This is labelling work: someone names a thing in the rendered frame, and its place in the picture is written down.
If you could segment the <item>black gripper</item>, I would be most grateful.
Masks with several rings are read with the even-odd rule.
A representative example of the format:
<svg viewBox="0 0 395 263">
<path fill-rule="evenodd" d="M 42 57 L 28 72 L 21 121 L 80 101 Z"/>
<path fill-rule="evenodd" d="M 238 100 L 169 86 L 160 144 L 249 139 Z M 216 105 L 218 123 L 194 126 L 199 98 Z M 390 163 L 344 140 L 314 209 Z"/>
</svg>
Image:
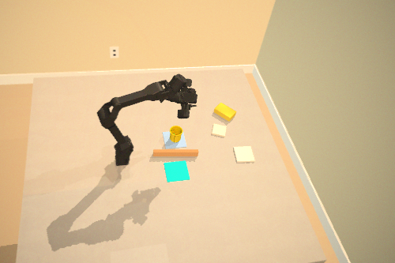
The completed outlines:
<svg viewBox="0 0 395 263">
<path fill-rule="evenodd" d="M 186 84 L 182 87 L 181 91 L 178 92 L 178 96 L 177 99 L 174 101 L 175 103 L 180 103 L 181 104 L 181 110 L 178 110 L 178 118 L 189 118 L 190 117 L 190 108 L 191 107 L 196 107 L 197 105 L 193 105 L 193 104 L 183 104 L 181 102 L 182 99 L 182 92 L 186 92 L 189 88 L 187 87 L 191 87 L 192 86 L 192 80 L 191 79 L 186 79 L 187 82 Z"/>
</svg>

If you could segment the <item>yellow cup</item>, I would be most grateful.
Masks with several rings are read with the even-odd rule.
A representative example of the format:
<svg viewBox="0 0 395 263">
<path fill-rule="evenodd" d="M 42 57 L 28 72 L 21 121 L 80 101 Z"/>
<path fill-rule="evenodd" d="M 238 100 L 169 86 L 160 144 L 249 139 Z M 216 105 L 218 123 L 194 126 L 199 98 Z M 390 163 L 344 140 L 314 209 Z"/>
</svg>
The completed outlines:
<svg viewBox="0 0 395 263">
<path fill-rule="evenodd" d="M 182 128 L 180 126 L 173 126 L 170 128 L 171 141 L 178 142 L 178 141 L 180 141 L 181 136 L 182 136 Z"/>
</svg>

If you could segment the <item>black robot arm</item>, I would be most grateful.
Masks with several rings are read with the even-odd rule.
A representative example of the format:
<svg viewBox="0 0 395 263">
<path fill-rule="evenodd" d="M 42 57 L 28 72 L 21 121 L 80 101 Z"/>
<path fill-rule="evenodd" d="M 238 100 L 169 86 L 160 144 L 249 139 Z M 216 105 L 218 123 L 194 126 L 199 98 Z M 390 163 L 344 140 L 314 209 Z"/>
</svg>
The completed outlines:
<svg viewBox="0 0 395 263">
<path fill-rule="evenodd" d="M 119 112 L 124 107 L 134 105 L 146 100 L 161 103 L 164 100 L 174 102 L 177 99 L 178 92 L 186 84 L 186 78 L 181 74 L 176 74 L 167 82 L 167 80 L 154 82 L 141 91 L 133 92 L 128 95 L 114 97 L 110 102 L 105 103 L 97 112 L 101 125 L 105 129 L 109 129 L 115 140 L 118 142 L 115 147 L 116 166 L 129 165 L 130 155 L 134 151 L 134 146 L 129 136 L 123 136 L 120 129 L 115 124 Z M 163 86 L 165 88 L 163 88 Z M 181 102 L 183 104 L 197 103 L 198 94 L 194 88 L 189 88 L 186 92 L 182 92 Z M 110 108 L 113 106 L 112 111 Z M 118 165 L 117 165 L 118 164 Z"/>
</svg>

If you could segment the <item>white flat rectangular slab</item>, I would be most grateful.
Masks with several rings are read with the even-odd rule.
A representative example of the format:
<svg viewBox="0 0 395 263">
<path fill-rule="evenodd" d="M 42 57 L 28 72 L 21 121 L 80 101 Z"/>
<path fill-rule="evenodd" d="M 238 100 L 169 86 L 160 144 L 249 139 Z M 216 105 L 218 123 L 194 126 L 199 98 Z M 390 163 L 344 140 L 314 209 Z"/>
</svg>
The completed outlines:
<svg viewBox="0 0 395 263">
<path fill-rule="evenodd" d="M 233 147 L 237 163 L 239 162 L 255 162 L 254 154 L 251 146 L 235 146 Z"/>
</svg>

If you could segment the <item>orange flat bar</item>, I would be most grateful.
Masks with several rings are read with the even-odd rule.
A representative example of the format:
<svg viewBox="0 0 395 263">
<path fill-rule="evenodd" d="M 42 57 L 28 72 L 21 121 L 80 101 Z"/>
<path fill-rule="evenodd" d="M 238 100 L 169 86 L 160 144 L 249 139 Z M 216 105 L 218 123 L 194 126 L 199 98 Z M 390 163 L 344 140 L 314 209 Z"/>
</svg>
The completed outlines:
<svg viewBox="0 0 395 263">
<path fill-rule="evenodd" d="M 198 156 L 198 149 L 153 149 L 153 156 Z"/>
</svg>

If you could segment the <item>yellow flat block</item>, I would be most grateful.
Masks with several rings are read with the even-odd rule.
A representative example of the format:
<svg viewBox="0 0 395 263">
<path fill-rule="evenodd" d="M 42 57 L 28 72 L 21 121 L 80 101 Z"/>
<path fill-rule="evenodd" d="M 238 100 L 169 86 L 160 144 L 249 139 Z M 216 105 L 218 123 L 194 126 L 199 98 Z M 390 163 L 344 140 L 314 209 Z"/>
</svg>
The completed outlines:
<svg viewBox="0 0 395 263">
<path fill-rule="evenodd" d="M 230 121 L 236 114 L 236 111 L 231 109 L 230 107 L 226 106 L 223 103 L 220 103 L 215 109 L 214 113 L 218 114 L 222 118 Z"/>
</svg>

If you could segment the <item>cream flat pad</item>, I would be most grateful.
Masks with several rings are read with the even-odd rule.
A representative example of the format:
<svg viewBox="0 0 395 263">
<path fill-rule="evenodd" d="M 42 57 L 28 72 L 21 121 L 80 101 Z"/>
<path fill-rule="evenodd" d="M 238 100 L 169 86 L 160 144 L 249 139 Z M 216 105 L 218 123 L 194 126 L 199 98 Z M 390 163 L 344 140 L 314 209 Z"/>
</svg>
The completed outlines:
<svg viewBox="0 0 395 263">
<path fill-rule="evenodd" d="M 225 134 L 226 134 L 226 129 L 227 129 L 227 127 L 226 126 L 222 126 L 222 125 L 219 125 L 219 124 L 213 124 L 213 131 L 212 131 L 212 134 L 213 135 L 217 135 L 217 136 L 221 136 L 221 137 L 225 137 Z"/>
</svg>

